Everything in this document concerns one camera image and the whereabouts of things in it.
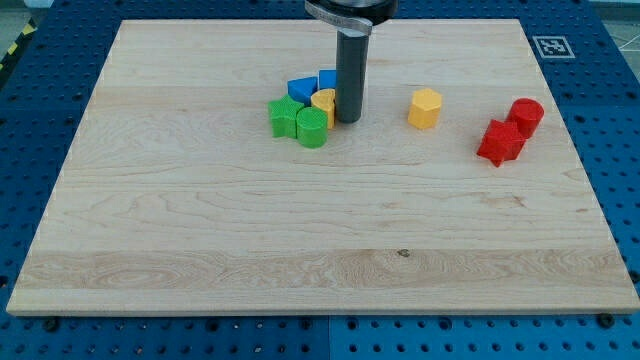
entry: wooden cutting board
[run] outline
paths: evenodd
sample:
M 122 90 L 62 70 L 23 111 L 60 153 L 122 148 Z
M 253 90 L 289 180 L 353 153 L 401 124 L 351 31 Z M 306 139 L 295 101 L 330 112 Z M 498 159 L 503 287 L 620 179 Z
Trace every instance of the wooden cutting board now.
M 14 315 L 633 312 L 638 296 L 516 20 L 392 21 L 366 115 L 305 149 L 268 101 L 331 68 L 315 21 L 125 21 L 13 291 Z M 411 94 L 443 94 L 438 126 Z M 520 159 L 475 155 L 517 97 Z

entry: blue pegboard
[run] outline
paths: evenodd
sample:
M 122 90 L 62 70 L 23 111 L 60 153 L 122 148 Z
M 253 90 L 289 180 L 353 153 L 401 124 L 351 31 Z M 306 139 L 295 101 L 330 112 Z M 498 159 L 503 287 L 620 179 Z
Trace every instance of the blue pegboard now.
M 0 303 L 6 306 L 122 19 L 304 19 L 302 0 L 57 0 L 0 93 Z M 400 1 L 398 18 L 517 18 L 630 270 L 640 271 L 640 85 L 584 0 Z M 640 315 L 17 319 L 0 359 L 640 358 Z

